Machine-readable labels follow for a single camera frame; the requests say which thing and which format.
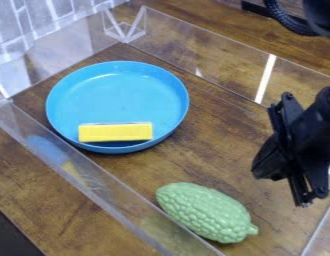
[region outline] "bitter melon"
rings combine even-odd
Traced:
[[[215,189],[172,183],[158,190],[156,198],[174,219],[211,240],[236,243],[259,232],[242,203]]]

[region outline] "blue bowl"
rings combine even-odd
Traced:
[[[47,117],[77,147],[105,154],[143,150],[162,142],[180,125],[190,96],[180,79],[163,68],[135,61],[112,61],[79,69],[55,85]],[[154,139],[81,143],[83,123],[152,122]]]

